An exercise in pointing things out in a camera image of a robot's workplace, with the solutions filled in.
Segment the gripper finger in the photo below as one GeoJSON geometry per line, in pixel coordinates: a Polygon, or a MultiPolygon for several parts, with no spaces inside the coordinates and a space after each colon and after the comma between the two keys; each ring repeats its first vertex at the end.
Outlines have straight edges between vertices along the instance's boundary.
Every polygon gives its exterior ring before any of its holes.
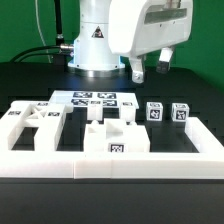
{"type": "Polygon", "coordinates": [[[145,75],[145,56],[137,56],[129,59],[131,69],[132,69],[132,81],[138,84],[144,82],[145,75]]]}
{"type": "Polygon", "coordinates": [[[161,74],[166,74],[170,70],[170,64],[174,53],[173,47],[165,47],[161,50],[159,60],[156,66],[156,71],[161,74]]]}

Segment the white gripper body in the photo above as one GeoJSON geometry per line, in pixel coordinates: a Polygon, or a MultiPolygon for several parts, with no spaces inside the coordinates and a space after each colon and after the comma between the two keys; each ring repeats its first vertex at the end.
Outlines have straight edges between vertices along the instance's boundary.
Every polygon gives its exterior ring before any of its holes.
{"type": "Polygon", "coordinates": [[[188,40],[193,0],[112,0],[108,43],[113,54],[136,57],[188,40]]]}

